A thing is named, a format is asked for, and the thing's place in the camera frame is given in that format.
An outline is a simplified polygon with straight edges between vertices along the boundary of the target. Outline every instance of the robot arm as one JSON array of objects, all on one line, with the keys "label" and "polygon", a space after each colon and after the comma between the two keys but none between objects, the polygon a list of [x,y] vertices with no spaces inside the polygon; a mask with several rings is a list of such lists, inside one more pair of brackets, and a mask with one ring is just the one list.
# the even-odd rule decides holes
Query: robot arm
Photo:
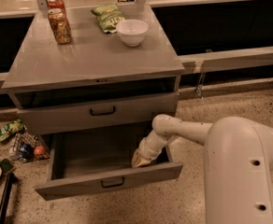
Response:
[{"label": "robot arm", "polygon": [[273,224],[273,129],[228,117],[214,124],[157,116],[136,150],[134,167],[147,165],[177,136],[204,145],[207,224]]}]

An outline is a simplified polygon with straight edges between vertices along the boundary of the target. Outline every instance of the speckled floor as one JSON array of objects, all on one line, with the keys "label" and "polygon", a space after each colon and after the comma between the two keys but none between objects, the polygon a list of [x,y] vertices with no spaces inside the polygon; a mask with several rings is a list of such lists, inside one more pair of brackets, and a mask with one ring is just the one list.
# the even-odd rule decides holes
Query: speckled floor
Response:
[{"label": "speckled floor", "polygon": [[[227,116],[241,116],[273,127],[273,88],[180,100],[177,110],[178,118],[189,121],[214,122]],[[12,118],[0,119],[0,127]],[[0,160],[7,156],[8,149],[9,144],[0,145]],[[203,147],[178,138],[170,150],[174,161],[184,163],[177,180],[49,202],[34,191],[36,184],[46,181],[49,161],[15,161],[14,173],[19,182],[12,188],[8,223],[204,224]],[[0,200],[3,188],[4,180],[0,180]]]}]

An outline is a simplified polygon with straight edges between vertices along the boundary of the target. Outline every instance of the closed drawer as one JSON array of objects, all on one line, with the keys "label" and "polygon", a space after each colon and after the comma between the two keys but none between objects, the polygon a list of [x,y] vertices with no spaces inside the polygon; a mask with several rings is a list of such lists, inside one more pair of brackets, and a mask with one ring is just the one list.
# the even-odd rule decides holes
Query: closed drawer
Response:
[{"label": "closed drawer", "polygon": [[182,163],[172,161],[168,148],[150,166],[131,167],[139,142],[150,130],[150,122],[139,122],[55,134],[48,180],[36,191],[54,200],[178,178]]},{"label": "closed drawer", "polygon": [[69,83],[68,87],[55,85],[46,90],[15,91],[11,94],[19,109],[71,105],[86,102],[134,98],[136,96],[170,93],[177,90],[180,77],[154,77],[112,82],[103,79],[93,82]]},{"label": "closed drawer", "polygon": [[84,130],[123,123],[151,120],[154,113],[175,113],[176,92],[57,105],[19,110],[18,115],[35,135]]}]

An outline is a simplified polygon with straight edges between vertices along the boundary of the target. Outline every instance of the green snack bag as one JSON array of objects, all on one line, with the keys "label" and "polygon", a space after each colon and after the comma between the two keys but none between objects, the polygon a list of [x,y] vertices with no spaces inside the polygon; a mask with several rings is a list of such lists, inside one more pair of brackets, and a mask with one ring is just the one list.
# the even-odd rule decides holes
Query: green snack bag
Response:
[{"label": "green snack bag", "polygon": [[120,21],[125,20],[125,17],[115,4],[106,4],[93,8],[91,12],[97,16],[99,25],[105,33],[115,33],[117,31],[116,25]]},{"label": "green snack bag", "polygon": [[24,125],[20,119],[16,119],[15,121],[6,124],[0,129],[0,142],[8,139],[14,133],[22,131],[23,128]]}]

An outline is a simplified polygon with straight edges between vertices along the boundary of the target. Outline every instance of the white bowl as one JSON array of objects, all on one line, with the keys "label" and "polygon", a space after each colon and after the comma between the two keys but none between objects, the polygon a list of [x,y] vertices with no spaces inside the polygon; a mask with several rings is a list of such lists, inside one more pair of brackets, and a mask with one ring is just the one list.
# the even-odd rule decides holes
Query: white bowl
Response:
[{"label": "white bowl", "polygon": [[120,40],[129,47],[140,44],[148,31],[148,24],[141,20],[124,20],[116,25]]}]

